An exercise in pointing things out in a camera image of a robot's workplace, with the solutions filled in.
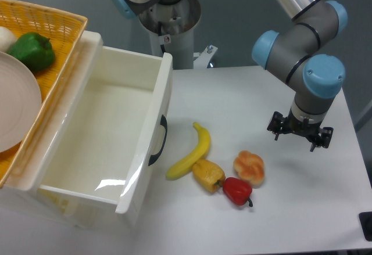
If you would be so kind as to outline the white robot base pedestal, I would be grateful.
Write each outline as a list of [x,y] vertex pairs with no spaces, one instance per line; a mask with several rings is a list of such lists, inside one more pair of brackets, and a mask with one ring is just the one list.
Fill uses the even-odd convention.
[[194,30],[201,19],[198,0],[181,0],[174,5],[157,3],[138,18],[149,34],[152,54],[171,54],[173,69],[207,69],[213,66],[212,59],[218,47],[208,45],[202,51],[194,51]]

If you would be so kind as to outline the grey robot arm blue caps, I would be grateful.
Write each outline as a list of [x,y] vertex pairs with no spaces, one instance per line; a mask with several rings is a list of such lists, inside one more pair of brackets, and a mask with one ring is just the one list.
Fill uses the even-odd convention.
[[[206,67],[194,56],[194,28],[201,18],[198,0],[112,0],[127,19],[138,18],[147,30],[152,53],[169,53],[175,69]],[[336,1],[277,0],[293,22],[280,34],[263,33],[252,59],[295,91],[289,113],[275,112],[267,129],[275,135],[295,134],[312,148],[327,148],[333,129],[322,122],[345,79],[345,67],[319,49],[347,25],[348,14]]]

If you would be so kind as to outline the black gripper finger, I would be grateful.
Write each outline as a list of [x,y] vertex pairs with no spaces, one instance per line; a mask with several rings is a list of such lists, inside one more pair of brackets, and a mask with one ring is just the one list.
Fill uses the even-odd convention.
[[315,133],[307,136],[307,140],[311,143],[310,152],[315,148],[328,149],[334,129],[332,127],[319,128]]
[[267,126],[267,130],[274,134],[274,140],[277,141],[281,134],[286,132],[287,118],[279,112],[274,112],[273,116]]

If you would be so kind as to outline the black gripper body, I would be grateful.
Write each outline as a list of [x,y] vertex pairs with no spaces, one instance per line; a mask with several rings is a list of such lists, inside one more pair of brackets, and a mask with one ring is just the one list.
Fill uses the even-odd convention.
[[297,119],[293,112],[290,111],[286,116],[286,132],[285,134],[295,134],[301,137],[307,137],[310,134],[315,133],[320,127],[320,123],[310,123],[308,118],[303,120]]

